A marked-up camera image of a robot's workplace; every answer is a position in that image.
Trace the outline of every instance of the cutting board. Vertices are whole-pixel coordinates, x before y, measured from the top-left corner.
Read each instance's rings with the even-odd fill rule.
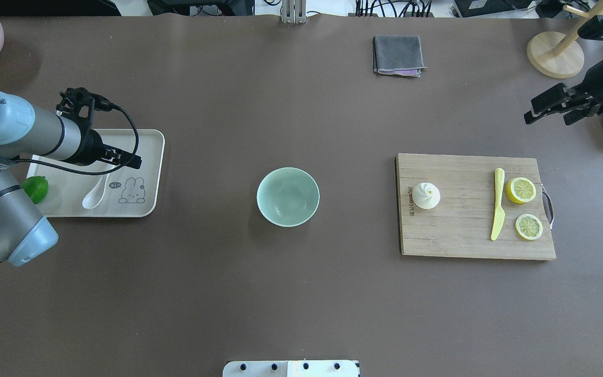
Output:
[[[502,197],[504,226],[490,240],[495,214],[495,169],[505,170],[505,180],[523,176],[534,182],[537,196],[531,202],[513,203]],[[422,209],[412,202],[417,184],[431,182],[441,202]],[[397,155],[399,235],[401,253],[412,256],[553,260],[555,246],[541,200],[541,178],[534,158],[450,156],[439,154]],[[515,220],[530,213],[541,220],[539,239],[522,239]]]

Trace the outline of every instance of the lemon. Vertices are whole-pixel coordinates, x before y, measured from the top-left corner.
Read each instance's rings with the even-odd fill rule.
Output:
[[[48,194],[48,180],[45,176],[31,176],[20,186],[34,204],[39,204]]]
[[[515,230],[522,238],[532,241],[541,237],[543,225],[536,216],[526,213],[515,220]]]
[[[507,197],[518,204],[532,201],[537,195],[537,187],[532,181],[524,177],[517,177],[507,182]]]

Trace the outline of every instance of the gray cloth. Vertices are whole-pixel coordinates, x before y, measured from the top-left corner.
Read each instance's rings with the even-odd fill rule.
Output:
[[[374,72],[420,77],[423,51],[419,36],[375,36]]]

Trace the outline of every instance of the knife handle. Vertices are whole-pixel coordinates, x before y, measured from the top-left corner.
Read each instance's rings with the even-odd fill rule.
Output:
[[[504,191],[504,169],[495,169],[495,207],[502,205],[502,192]]]

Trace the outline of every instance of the light green bowl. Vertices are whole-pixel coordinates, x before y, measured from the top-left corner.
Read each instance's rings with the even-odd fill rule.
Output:
[[[297,168],[273,170],[258,187],[258,208],[280,227],[304,224],[318,209],[320,189],[307,172]]]

